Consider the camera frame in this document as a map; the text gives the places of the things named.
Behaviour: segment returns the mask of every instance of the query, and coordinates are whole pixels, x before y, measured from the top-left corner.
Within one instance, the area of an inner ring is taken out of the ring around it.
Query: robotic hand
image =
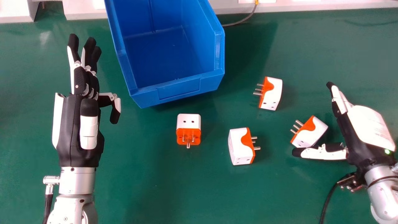
[[[59,156],[60,176],[45,176],[45,213],[43,224],[96,224],[94,207],[95,172],[104,148],[99,131],[101,107],[112,106],[110,122],[116,124],[121,113],[120,98],[113,93],[100,93],[96,76],[101,49],[90,37],[78,54],[79,39],[69,36],[67,47],[71,94],[55,94],[53,145]],[[54,185],[59,196],[51,211]]]
[[[351,104],[332,82],[326,85],[332,95],[332,110],[343,134],[342,144],[320,149],[294,149],[293,155],[309,159],[346,159],[356,172],[337,182],[341,188],[368,191],[371,212],[378,223],[398,223],[398,163],[395,143],[383,117],[373,109]]]

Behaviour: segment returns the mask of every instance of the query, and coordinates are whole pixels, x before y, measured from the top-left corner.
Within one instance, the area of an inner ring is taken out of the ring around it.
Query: blue plastic bin
[[[225,33],[207,0],[105,0],[129,94],[140,108],[216,90]]]

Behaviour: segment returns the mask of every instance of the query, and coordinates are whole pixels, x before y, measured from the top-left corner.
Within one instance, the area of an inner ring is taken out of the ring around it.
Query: green table
[[[242,15],[220,16],[223,23]],[[289,129],[315,115],[342,137],[325,84],[383,114],[398,136],[398,9],[257,14],[226,28],[226,74],[215,92],[147,109],[129,97],[106,20],[66,21],[47,4],[32,24],[0,25],[0,223],[41,223],[45,175],[59,175],[51,143],[54,93],[68,94],[67,38],[97,39],[102,92],[122,98],[117,125],[102,112],[105,151],[96,180],[101,224],[315,224],[333,183],[354,167],[291,156]],[[264,76],[284,81],[276,112],[252,95]],[[202,144],[176,144],[179,113],[202,116]],[[231,128],[249,127],[261,151],[231,164]],[[366,191],[337,191],[326,223],[376,223]]]

